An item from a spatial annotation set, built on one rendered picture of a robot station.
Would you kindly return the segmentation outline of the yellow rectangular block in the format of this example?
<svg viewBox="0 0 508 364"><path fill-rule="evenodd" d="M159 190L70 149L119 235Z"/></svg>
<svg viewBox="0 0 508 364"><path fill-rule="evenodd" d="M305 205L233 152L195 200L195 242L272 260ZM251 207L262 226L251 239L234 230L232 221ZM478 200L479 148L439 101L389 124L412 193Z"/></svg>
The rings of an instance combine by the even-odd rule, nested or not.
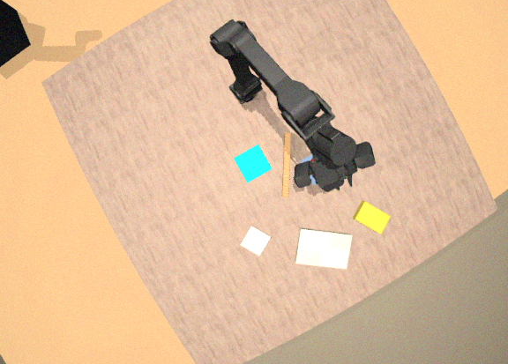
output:
<svg viewBox="0 0 508 364"><path fill-rule="evenodd" d="M361 201L356 210L354 219L377 233L382 234L390 217L391 216L381 212L378 208L365 201Z"/></svg>

